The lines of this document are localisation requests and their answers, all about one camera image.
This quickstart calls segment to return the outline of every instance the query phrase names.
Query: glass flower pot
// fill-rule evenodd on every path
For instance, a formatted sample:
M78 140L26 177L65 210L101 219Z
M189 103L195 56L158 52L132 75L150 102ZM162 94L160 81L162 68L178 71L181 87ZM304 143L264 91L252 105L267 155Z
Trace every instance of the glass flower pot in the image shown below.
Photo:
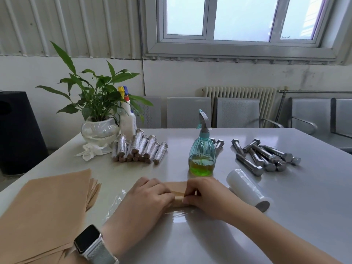
M113 118L104 121L91 121L89 117L81 128L81 134L86 142L97 146L111 145L119 132L120 128Z

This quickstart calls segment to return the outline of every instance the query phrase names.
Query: chair armrest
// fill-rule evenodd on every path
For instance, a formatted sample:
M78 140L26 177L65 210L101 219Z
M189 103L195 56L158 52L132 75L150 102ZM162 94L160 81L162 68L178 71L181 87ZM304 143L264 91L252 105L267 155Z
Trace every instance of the chair armrest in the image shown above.
M307 120L304 120L304 119L299 119L297 117L292 117L292 118L312 125L313 126L313 132L312 133L308 133L309 135L313 135L318 130L318 126L314 122L310 122L310 121L307 121Z
M277 122L275 122L275 121L272 121L272 120L270 120L270 119L264 119L264 118L263 118L263 119L261 119L261 120L268 121L268 122L270 122L270 123L272 123L272 124L278 126L279 128L284 128L284 126L282 126L281 124L279 124L279 123L277 123Z

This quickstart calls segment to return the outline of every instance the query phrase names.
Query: teal spray bottle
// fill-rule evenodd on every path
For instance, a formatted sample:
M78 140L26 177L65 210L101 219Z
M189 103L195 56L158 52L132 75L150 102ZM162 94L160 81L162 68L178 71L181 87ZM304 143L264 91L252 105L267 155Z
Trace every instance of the teal spray bottle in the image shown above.
M199 110L199 138L193 143L188 157L189 170L197 176L208 176L215 168L216 152L214 143L210 140L211 124L207 115Z

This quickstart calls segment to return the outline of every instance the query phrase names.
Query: corrugated metal wall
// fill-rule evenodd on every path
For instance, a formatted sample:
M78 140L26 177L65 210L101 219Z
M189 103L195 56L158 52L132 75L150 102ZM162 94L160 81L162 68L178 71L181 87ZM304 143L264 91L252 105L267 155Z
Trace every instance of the corrugated metal wall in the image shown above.
M0 55L140 59L137 0L0 0Z

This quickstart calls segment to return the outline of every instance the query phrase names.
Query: perforated chair back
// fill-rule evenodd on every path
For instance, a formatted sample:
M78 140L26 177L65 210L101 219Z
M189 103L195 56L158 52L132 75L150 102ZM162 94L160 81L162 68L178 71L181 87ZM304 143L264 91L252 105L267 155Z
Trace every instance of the perforated chair back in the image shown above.
M259 128L259 99L216 98L214 126L218 128Z
M352 134L352 99L331 99L331 132Z
M196 128L200 109L211 121L210 97L168 97L168 128Z
M314 136L330 133L330 99L328 98L289 98L290 119L297 117L315 123L318 127ZM292 119L292 127L310 134L312 126Z
M136 116L137 128L161 128L161 97L160 96L143 96L148 101L152 102L153 106L138 101L138 105L142 109L144 122L139 116Z

